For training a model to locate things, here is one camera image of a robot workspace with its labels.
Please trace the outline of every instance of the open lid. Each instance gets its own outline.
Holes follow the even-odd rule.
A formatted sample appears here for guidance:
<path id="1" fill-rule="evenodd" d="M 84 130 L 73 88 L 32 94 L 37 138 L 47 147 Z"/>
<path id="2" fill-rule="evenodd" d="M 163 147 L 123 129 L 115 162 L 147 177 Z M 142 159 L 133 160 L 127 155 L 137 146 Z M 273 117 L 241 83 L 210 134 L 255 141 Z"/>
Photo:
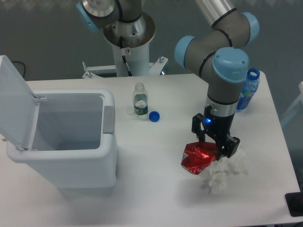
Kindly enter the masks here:
<path id="1" fill-rule="evenodd" d="M 7 56 L 0 56 L 0 133 L 19 150 L 31 149 L 38 99 Z"/>

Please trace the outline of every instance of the gray floor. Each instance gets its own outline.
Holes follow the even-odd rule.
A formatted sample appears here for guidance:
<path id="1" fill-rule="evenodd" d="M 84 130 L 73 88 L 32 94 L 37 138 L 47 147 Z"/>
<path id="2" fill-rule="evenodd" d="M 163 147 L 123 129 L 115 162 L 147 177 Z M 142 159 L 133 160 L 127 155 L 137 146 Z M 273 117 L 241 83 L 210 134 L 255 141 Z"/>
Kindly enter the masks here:
<path id="1" fill-rule="evenodd" d="M 87 66 L 113 65 L 111 48 L 103 34 L 93 34 L 86 29 L 76 11 L 76 2 L 0 1 L 0 55 L 7 55 L 11 61 L 24 62 L 26 80 L 81 78 L 82 61 Z M 250 57 L 250 66 L 265 72 L 280 117 L 299 95 L 298 84 L 303 81 L 303 1 L 233 2 L 239 11 L 249 11 L 259 20 L 258 38 L 243 50 Z M 204 37 L 211 31 L 195 2 L 142 0 L 142 3 L 143 10 L 156 24 L 156 36 L 150 44 L 150 61 L 163 55 L 169 58 L 168 74 L 190 73 L 175 62 L 173 52 L 183 36 Z M 22 72 L 21 65 L 16 64 L 16 67 Z M 303 167 L 302 123 L 303 111 L 284 128 L 295 170 Z"/>

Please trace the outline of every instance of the water bottle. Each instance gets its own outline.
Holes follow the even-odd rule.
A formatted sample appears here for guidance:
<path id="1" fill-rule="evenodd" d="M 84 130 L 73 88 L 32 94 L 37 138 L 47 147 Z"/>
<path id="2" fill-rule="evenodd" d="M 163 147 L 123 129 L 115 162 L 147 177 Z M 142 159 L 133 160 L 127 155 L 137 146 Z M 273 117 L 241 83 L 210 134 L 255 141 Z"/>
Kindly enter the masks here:
<path id="1" fill-rule="evenodd" d="M 146 115 L 148 112 L 147 108 L 147 91 L 145 90 L 144 84 L 139 82 L 136 83 L 133 92 L 134 112 L 137 115 Z"/>
<path id="2" fill-rule="evenodd" d="M 253 95 L 256 93 L 260 82 L 260 71 L 256 68 L 251 68 L 247 72 L 247 77 L 244 80 L 244 85 L 241 91 L 240 99 L 237 105 L 237 111 L 243 111 L 250 102 Z"/>

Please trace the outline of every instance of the red wrapper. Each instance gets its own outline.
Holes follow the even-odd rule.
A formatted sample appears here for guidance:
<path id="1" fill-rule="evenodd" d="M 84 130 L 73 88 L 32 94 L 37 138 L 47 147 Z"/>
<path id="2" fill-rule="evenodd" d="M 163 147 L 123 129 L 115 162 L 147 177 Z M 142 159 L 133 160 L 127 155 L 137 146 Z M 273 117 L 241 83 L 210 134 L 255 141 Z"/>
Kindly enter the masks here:
<path id="1" fill-rule="evenodd" d="M 219 149 L 215 143 L 196 142 L 186 145 L 181 165 L 192 174 L 199 175 L 213 161 L 217 160 Z"/>

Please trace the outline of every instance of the robotic arm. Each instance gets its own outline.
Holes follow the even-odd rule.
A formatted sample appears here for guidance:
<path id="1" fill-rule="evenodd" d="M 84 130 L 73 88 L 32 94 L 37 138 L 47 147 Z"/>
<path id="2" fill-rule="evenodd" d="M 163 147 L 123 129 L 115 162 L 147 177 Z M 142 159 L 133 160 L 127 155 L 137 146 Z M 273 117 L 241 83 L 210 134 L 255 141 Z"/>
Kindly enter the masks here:
<path id="1" fill-rule="evenodd" d="M 118 77 L 148 75 L 155 24 L 142 12 L 140 0 L 81 0 L 76 7 L 92 32 L 103 30 Z"/>
<path id="2" fill-rule="evenodd" d="M 208 83 L 204 115 L 193 117 L 192 132 L 199 141 L 207 134 L 219 149 L 219 156 L 231 157 L 240 139 L 230 128 L 249 65 L 247 54 L 238 49 L 256 38 L 257 19 L 240 13 L 229 0 L 196 0 L 213 31 L 204 39 L 183 37 L 175 59 Z"/>

